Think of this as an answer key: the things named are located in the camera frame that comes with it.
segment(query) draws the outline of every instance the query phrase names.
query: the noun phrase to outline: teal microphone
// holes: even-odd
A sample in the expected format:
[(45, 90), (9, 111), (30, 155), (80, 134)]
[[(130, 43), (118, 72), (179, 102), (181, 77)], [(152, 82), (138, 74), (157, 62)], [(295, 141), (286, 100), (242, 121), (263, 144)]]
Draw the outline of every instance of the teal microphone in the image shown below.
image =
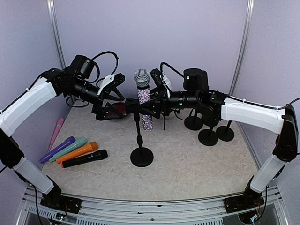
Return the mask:
[(73, 144), (70, 144), (69, 146), (67, 146), (63, 150), (61, 150), (58, 153), (54, 154), (53, 157), (51, 159), (49, 159), (49, 162), (54, 162), (59, 157), (61, 157), (63, 155), (66, 155), (69, 152), (72, 152), (75, 149), (78, 149), (78, 148), (86, 145), (87, 142), (88, 142), (88, 140), (85, 137), (78, 138)]

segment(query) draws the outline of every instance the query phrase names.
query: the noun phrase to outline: glittery microphone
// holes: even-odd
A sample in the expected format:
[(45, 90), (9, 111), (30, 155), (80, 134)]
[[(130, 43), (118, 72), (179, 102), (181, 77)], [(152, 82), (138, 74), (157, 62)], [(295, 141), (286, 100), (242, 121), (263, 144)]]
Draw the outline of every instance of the glittery microphone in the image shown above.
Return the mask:
[[(135, 72), (134, 79), (137, 85), (137, 96), (139, 98), (139, 103), (143, 104), (150, 101), (150, 72), (146, 69), (138, 69)], [(142, 127), (145, 131), (151, 131), (153, 129), (152, 116), (142, 115)]]

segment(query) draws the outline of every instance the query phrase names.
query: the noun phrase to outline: wall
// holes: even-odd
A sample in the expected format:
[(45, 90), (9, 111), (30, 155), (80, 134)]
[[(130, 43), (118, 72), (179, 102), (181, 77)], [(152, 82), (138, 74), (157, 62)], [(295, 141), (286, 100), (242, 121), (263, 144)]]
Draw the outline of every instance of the wall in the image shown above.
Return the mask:
[[(1, 0), (0, 8), (2, 109), (29, 87), (40, 73), (59, 68), (59, 61), (45, 0)], [(47, 152), (57, 119), (66, 116), (68, 111), (64, 99), (58, 97), (36, 111), (13, 135), (26, 157), (39, 168), (38, 160)], [(0, 177), (0, 221), (3, 225), (15, 224), (26, 185), (9, 169)]]
[[(255, 1), (247, 50), (235, 95), (269, 105), (285, 105), (300, 96), (300, 1)], [(300, 124), (300, 102), (293, 104)], [(263, 163), (276, 136), (243, 125)], [(300, 158), (277, 178), (291, 224), (299, 224)]]
[[(206, 70), (212, 89), (229, 91), (247, 1), (57, 0), (55, 7), (66, 63), (77, 54), (92, 58), (115, 51), (120, 58), (117, 72), (126, 76), (120, 86), (125, 96), (136, 96), (137, 69), (151, 71), (162, 61), (179, 71)], [(101, 56), (97, 62), (101, 77), (111, 73), (115, 64), (113, 56)], [(182, 90), (182, 78), (170, 69), (164, 71), (173, 90)]]

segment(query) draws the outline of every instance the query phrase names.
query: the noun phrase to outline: table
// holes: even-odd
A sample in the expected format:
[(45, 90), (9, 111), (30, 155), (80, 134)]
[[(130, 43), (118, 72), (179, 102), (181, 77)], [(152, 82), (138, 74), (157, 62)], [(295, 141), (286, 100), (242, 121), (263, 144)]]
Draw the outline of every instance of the table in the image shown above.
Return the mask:
[[(188, 114), (189, 110), (183, 110), (178, 115), (186, 118)], [(163, 123), (163, 118), (153, 119), (151, 132), (141, 128), (144, 147), (152, 150), (154, 161), (140, 168), (130, 162), (130, 154), (137, 148), (133, 115), (122, 120), (97, 121), (91, 106), (73, 108), (53, 147), (69, 136), (85, 136), (89, 142), (96, 141), (100, 149), (106, 149), (108, 158), (65, 169), (48, 162), (42, 170), (64, 193), (137, 201), (198, 199), (236, 193), (243, 191), (256, 173), (234, 122), (231, 125), (234, 139), (219, 140), (213, 147), (202, 145), (197, 138), (199, 131), (185, 128), (174, 114), (166, 118), (165, 131)]]

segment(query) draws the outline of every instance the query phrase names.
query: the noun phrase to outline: round black base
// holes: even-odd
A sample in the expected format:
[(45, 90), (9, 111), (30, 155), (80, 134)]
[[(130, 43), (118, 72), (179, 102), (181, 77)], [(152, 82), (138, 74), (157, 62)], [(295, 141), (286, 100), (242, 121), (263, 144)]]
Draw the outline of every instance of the round black base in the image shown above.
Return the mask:
[(225, 132), (226, 126), (220, 126), (217, 128), (216, 133), (220, 140), (224, 142), (232, 141), (234, 138), (234, 132), (231, 128), (228, 128), (227, 132)]
[(200, 130), (203, 127), (202, 120), (196, 116), (196, 120), (194, 121), (195, 116), (188, 116), (184, 120), (184, 125), (187, 129), (190, 130)]
[(202, 116), (202, 122), (208, 127), (215, 127), (219, 124), (218, 120), (212, 119), (211, 117)]
[(137, 167), (146, 167), (153, 162), (153, 153), (150, 149), (143, 147), (143, 155), (140, 155), (140, 149), (134, 149), (130, 155), (130, 160)]
[(218, 142), (218, 135), (214, 131), (205, 129), (199, 132), (198, 134), (199, 141), (206, 146), (214, 146)]

